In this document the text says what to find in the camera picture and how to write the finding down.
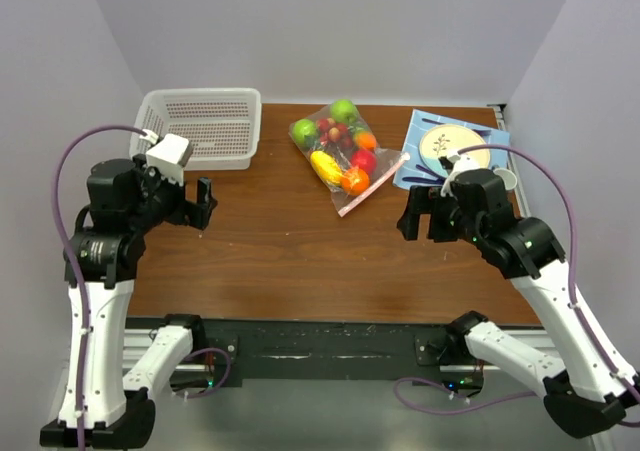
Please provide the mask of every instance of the gray floor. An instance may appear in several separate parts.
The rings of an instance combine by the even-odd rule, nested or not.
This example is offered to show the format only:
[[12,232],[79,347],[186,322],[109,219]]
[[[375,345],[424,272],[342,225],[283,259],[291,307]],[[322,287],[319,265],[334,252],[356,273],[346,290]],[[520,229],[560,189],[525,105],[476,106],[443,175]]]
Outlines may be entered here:
[[[404,385],[403,395],[453,409],[444,393]],[[523,391],[504,373],[486,373],[478,403]],[[525,398],[455,417],[405,408],[381,381],[246,381],[202,400],[167,392],[158,400],[153,451],[414,451],[592,450],[546,416],[542,402]]]

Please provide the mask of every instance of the brown tabletop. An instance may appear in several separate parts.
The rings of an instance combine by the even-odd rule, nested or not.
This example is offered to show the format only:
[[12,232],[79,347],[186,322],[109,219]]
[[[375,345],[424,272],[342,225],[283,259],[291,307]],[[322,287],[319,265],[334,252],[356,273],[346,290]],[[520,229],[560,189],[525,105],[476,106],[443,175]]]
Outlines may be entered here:
[[[407,192],[391,182],[338,217],[287,134],[319,108],[266,104],[248,170],[188,173],[190,183],[213,179],[219,205],[202,238],[170,225],[149,233],[130,315],[441,323],[474,309],[502,324],[537,323],[471,245],[405,242],[396,222]],[[411,107],[358,109],[381,146],[402,148]],[[489,108],[420,109],[496,125]]]

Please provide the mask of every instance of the banana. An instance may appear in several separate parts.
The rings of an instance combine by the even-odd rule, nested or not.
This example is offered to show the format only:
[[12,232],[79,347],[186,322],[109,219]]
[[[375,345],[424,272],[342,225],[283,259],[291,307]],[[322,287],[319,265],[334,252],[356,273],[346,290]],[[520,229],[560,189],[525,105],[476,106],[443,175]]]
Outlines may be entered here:
[[342,170],[335,159],[324,151],[314,151],[311,153],[309,160],[311,161],[311,167],[320,176],[320,179],[327,184],[340,186]]

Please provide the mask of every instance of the plastic bag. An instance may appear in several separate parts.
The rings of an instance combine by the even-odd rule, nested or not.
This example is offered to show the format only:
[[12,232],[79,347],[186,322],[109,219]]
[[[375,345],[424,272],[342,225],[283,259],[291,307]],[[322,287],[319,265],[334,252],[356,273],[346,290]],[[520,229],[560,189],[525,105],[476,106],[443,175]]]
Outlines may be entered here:
[[405,159],[384,149],[358,108],[340,99],[289,126],[289,136],[331,191],[344,216],[393,176]]

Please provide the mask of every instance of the plastic basket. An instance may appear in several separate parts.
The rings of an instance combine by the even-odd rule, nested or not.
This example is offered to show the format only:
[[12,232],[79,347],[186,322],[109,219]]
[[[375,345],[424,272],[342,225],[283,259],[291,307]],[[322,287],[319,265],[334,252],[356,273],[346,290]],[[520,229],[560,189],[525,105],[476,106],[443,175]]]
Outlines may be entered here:
[[[135,126],[187,138],[194,146],[187,170],[247,169],[258,149],[261,114],[260,93],[252,88],[162,89],[144,97]],[[148,147],[134,135],[129,154]]]

